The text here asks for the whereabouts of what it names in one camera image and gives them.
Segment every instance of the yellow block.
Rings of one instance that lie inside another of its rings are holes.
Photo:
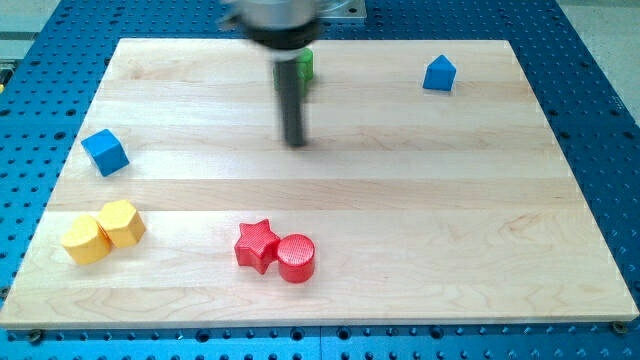
[[[137,244],[146,230],[138,210],[128,200],[106,203],[98,222],[117,248]]]
[[[62,246],[80,265],[96,262],[111,251],[111,243],[94,218],[80,215],[62,235]]]

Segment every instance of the blue cube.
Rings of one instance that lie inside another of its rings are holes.
[[[455,77],[455,66],[451,64],[446,56],[440,55],[427,67],[422,87],[432,90],[451,91]]]
[[[120,141],[107,129],[82,140],[82,146],[102,176],[109,176],[129,164]]]

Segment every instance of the wood grain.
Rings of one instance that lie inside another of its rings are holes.
[[[309,146],[280,141],[263,49],[124,39],[78,139],[110,128],[102,178],[78,141],[0,321],[163,328],[630,320],[638,310],[502,41],[319,41]],[[446,53],[452,93],[421,88]],[[78,267],[82,213],[128,198],[147,233]],[[310,281],[235,264],[240,222],[317,247]]]

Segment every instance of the red cylinder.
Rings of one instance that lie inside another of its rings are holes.
[[[293,234],[278,244],[278,269],[280,276],[291,283],[309,280],[315,268],[316,248],[313,241],[300,234]]]

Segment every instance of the red block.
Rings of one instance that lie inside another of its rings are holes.
[[[277,259],[280,238],[271,231],[269,220],[240,224],[240,239],[233,247],[240,266],[253,266],[260,274]]]
[[[316,248],[313,241],[300,234],[285,237],[278,245],[278,269],[280,276],[291,283],[309,280],[315,268]]]

